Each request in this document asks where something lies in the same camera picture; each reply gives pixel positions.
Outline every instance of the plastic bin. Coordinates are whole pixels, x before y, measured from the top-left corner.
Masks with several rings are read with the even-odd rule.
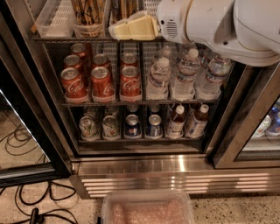
[[[101,216],[103,224],[194,224],[191,200],[179,190],[111,192]]]
[[[48,0],[35,25],[41,38],[67,38],[73,35],[75,20],[70,0]]]

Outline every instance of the white robotic arm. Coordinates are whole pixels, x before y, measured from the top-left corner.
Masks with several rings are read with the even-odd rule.
[[[162,0],[157,19],[169,41],[265,67],[280,61],[279,9],[279,0]]]

